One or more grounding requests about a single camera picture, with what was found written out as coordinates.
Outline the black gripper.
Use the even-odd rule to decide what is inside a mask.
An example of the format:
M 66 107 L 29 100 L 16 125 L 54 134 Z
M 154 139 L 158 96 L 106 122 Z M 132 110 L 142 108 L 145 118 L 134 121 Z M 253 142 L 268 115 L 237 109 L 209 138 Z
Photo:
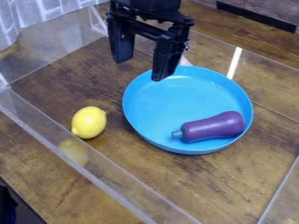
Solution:
M 180 13 L 181 0 L 110 0 L 106 13 L 109 49 L 116 63 L 130 60 L 136 34 L 156 40 L 153 49 L 152 80 L 170 76 L 182 52 L 189 48 L 190 17 Z M 158 24 L 172 24 L 166 31 L 145 24 L 154 20 Z

